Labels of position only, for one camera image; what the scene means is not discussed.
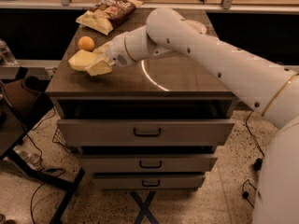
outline gray drawer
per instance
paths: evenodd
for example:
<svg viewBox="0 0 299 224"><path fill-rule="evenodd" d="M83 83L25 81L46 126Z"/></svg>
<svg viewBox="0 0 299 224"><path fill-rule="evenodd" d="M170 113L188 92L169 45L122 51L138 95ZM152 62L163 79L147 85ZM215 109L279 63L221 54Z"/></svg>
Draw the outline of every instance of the gray drawer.
<svg viewBox="0 0 299 224"><path fill-rule="evenodd" d="M188 155L119 155L79 157L87 173L160 173L160 172L208 172L217 157L214 154Z"/></svg>
<svg viewBox="0 0 299 224"><path fill-rule="evenodd" d="M81 147L223 145L235 123L231 119L60 119L57 124L68 145Z"/></svg>
<svg viewBox="0 0 299 224"><path fill-rule="evenodd" d="M95 175L100 189L198 189L204 175Z"/></svg>

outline cable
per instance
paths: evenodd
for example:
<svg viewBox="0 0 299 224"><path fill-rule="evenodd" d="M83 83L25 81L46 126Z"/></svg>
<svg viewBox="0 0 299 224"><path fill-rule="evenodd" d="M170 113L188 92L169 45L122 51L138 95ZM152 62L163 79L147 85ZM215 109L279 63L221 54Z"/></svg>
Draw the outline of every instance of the cable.
<svg viewBox="0 0 299 224"><path fill-rule="evenodd" d="M61 169L61 168L58 168L58 169L49 169L49 170L46 170L45 172L55 172L55 171L59 171L61 170L62 172L58 175L56 175L56 177L59 177L61 175L63 175L65 173L65 169ZM34 201L34 197L36 196L36 193L43 187L47 184L47 182L44 182L42 183L36 190L35 192L33 193L32 197L31 197L31 200L30 200L30 215L31 215L31 219L32 219L32 222L34 224L36 224L35 222L35 219L34 219L34 210L33 210L33 201Z"/></svg>
<svg viewBox="0 0 299 224"><path fill-rule="evenodd" d="M249 134L250 134L251 138L253 139L255 145L256 145L257 148L261 151L261 153L262 153L262 155L263 155L263 157L264 157L263 150L262 150L261 146L259 145L259 142L258 142L256 136L252 133L252 131L251 131L249 125L248 125L249 118L250 118L250 116L252 115L253 112L254 112L254 110L252 110L252 111L250 112L250 114L248 115L248 117L246 118L245 125L246 125L246 128L248 129Z"/></svg>
<svg viewBox="0 0 299 224"><path fill-rule="evenodd" d="M51 116L46 117L46 118L42 119L41 121L39 121L39 123L38 123L34 128L32 128L31 130L32 130L32 131L35 131L35 130L40 126L40 124L41 124L43 121L45 121L45 120L47 120L47 119L51 119L51 118L53 118L53 117L56 115L56 110L55 110L55 108L53 108L52 110L54 111L54 113L53 113Z"/></svg>
<svg viewBox="0 0 299 224"><path fill-rule="evenodd" d="M243 199L246 199L247 202L249 202L249 204L252 206L252 208L254 208L254 205L253 205L253 204L251 203L251 201L249 200L249 193L248 193L247 191L244 190L244 186L245 186L247 183L248 183L252 188L254 188L254 189L256 190L256 188L250 183L249 179L247 179L247 180L243 183L243 185L242 185L242 197L243 197Z"/></svg>
<svg viewBox="0 0 299 224"><path fill-rule="evenodd" d="M44 170L45 168L43 167L43 165L41 164L43 161L43 151L36 145L36 143L33 141L33 139L29 136L29 134L27 133L26 136L29 138L29 140L31 141L31 143L33 144L33 146L40 152L40 157L39 157L39 165L42 168L42 170Z"/></svg>

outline speckled floor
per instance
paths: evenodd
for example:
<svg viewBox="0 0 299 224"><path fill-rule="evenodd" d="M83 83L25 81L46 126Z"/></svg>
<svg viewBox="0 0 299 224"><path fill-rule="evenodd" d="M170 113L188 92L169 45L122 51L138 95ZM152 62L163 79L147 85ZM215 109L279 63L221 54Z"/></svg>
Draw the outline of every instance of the speckled floor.
<svg viewBox="0 0 299 224"><path fill-rule="evenodd" d="M62 216L62 223L200 223L200 224L247 224L251 223L253 208L242 198L242 185L249 179L257 185L258 172L252 164L262 154L249 135L246 119L250 111L237 109L232 119L235 126L225 146L218 147L218 160L210 173L206 173L203 186L197 190L105 190L93 185L91 177L85 175L75 195ZM46 117L51 117L51 110ZM61 168L66 172L61 175L72 179L80 165L76 157L56 143L52 142L56 131L55 115L43 121L39 127L29 133L36 145L42 150L43 167ZM253 113L248 125L256 135L263 151L276 133L277 129ZM15 149L28 153L39 151L30 140ZM34 192L42 183L26 176L14 175L0 169L0 214L4 214L7 224L33 223L30 203ZM249 200L254 203L255 190L250 185L244 186L249 192ZM133 194L146 203L148 209L141 213ZM34 196L32 212L36 224L49 223L57 206L64 197L64 191L48 185L42 186Z"/></svg>

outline chair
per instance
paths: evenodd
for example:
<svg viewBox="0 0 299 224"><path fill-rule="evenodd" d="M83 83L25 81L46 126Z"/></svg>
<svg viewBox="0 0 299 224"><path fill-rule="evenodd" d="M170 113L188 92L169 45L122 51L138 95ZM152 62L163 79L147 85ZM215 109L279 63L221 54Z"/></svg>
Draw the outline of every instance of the chair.
<svg viewBox="0 0 299 224"><path fill-rule="evenodd" d="M45 93L50 82L48 80L39 80L37 77L26 76L26 71L23 68L21 70L21 76L18 76L16 80L11 82L0 80L1 92L5 101L5 104L3 104L3 101L0 101L0 109L3 110L6 116L6 119L0 123L0 136L2 136L2 139L0 139L0 151L1 146L5 149L3 153L0 152L0 160L8 157L28 176L58 189L66 190L65 196L50 222L54 224L58 223L84 176L84 171L80 169L73 182L66 181L60 177L32 169L14 151L13 148L53 108L49 96ZM5 143L7 141L11 141L11 144L8 144L8 146Z"/></svg>

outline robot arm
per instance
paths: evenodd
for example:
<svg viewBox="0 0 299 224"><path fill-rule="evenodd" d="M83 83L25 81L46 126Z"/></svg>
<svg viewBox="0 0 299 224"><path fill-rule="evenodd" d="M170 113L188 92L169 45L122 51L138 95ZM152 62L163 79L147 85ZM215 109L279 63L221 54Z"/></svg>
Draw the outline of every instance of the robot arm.
<svg viewBox="0 0 299 224"><path fill-rule="evenodd" d="M146 26L116 36L107 56L118 66L172 51L190 57L278 128L299 115L297 73L200 33L170 8L152 11Z"/></svg>
<svg viewBox="0 0 299 224"><path fill-rule="evenodd" d="M124 67L171 51L204 66L240 100L281 129L263 160L253 223L299 223L298 74L200 33L169 8L152 11L146 26L116 37L107 56Z"/></svg>

